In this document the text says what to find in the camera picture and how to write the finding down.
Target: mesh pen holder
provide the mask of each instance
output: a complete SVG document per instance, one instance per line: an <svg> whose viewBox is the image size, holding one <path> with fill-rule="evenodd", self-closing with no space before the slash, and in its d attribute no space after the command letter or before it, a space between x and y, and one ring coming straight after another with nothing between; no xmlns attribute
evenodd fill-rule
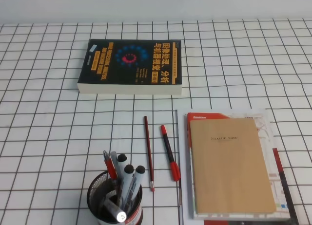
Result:
<svg viewBox="0 0 312 225"><path fill-rule="evenodd" d="M105 207L100 208L101 202L105 197L110 197L110 200L114 203L117 200L116 191L108 171L98 175L89 186L87 193L89 210L97 218L99 225L141 225L143 220L141 207L142 186L140 186L140 190L137 193L133 209L127 214L127 220L123 223L117 222Z"/></svg>

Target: table surface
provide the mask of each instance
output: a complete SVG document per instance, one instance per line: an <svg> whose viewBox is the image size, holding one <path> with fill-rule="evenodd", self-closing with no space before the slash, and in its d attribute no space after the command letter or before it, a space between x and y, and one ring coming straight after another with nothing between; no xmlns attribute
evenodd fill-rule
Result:
<svg viewBox="0 0 312 225"><path fill-rule="evenodd" d="M0 24L0 224L95 225L86 192L102 152L148 168L143 225L181 225L159 126L176 109L266 108L301 225L312 224L312 19ZM90 38L181 39L183 96L85 95Z"/></svg>

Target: book title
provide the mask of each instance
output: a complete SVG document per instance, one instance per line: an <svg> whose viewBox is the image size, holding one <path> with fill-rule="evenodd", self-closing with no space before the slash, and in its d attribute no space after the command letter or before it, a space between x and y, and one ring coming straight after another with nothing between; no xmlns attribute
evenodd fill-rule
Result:
<svg viewBox="0 0 312 225"><path fill-rule="evenodd" d="M111 62L112 51L114 43L110 42L107 47L103 47L102 51L96 51L91 67L91 71L96 71L98 75L101 75L101 80L107 79L107 73L109 64Z"/></svg>
<svg viewBox="0 0 312 225"><path fill-rule="evenodd" d="M169 83L169 72L163 70L165 65L170 64L170 43L156 43L153 51L152 83Z"/></svg>
<svg viewBox="0 0 312 225"><path fill-rule="evenodd" d="M212 141L238 140L238 136L211 137L211 140L212 140Z"/></svg>

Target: stack of notebooks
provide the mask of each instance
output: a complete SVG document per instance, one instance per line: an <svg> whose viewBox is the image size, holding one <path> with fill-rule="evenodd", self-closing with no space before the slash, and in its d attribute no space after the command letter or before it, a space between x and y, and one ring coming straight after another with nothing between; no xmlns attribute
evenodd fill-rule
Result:
<svg viewBox="0 0 312 225"><path fill-rule="evenodd" d="M189 112L186 122L194 220L291 218L262 113Z"/></svg>

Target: brown notebook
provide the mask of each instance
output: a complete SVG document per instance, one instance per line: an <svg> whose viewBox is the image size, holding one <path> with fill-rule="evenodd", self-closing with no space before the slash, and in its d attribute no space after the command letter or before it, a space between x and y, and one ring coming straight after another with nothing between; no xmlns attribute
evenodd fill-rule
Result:
<svg viewBox="0 0 312 225"><path fill-rule="evenodd" d="M276 211L254 120L190 122L197 213Z"/></svg>

